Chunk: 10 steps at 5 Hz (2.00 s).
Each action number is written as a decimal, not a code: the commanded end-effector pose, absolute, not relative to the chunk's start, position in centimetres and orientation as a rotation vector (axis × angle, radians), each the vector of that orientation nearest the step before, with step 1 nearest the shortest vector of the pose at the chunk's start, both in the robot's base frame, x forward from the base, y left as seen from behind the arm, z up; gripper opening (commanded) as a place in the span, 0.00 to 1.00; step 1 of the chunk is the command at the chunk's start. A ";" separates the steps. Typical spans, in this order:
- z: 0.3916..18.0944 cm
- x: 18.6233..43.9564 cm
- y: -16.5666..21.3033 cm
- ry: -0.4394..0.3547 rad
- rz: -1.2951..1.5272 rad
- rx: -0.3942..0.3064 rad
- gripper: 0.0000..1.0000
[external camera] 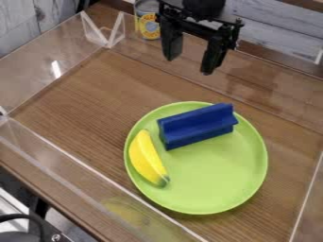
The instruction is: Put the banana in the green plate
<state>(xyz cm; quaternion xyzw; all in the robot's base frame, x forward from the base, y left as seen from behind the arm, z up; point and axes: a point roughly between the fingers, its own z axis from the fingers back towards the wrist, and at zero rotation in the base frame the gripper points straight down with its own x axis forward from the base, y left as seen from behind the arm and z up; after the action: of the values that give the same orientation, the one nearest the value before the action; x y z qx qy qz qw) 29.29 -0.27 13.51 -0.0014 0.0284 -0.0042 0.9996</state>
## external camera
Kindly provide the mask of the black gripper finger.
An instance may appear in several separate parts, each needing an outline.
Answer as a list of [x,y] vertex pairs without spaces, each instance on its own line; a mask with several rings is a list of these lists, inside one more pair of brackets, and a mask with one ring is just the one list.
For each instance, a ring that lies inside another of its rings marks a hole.
[[200,73],[208,76],[213,73],[214,69],[220,67],[222,59],[228,50],[226,41],[221,36],[213,36],[208,40],[206,48],[204,51]]
[[165,16],[160,17],[160,37],[162,55],[168,61],[172,61],[182,50],[182,32],[176,21]]

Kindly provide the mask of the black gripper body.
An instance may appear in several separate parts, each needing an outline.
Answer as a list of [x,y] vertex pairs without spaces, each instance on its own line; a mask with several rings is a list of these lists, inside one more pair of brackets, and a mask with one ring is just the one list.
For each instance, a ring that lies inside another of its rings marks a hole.
[[160,17],[177,22],[182,35],[188,33],[208,40],[221,36],[226,41],[228,49],[234,49],[242,20],[225,11],[225,0],[157,0],[157,23]]

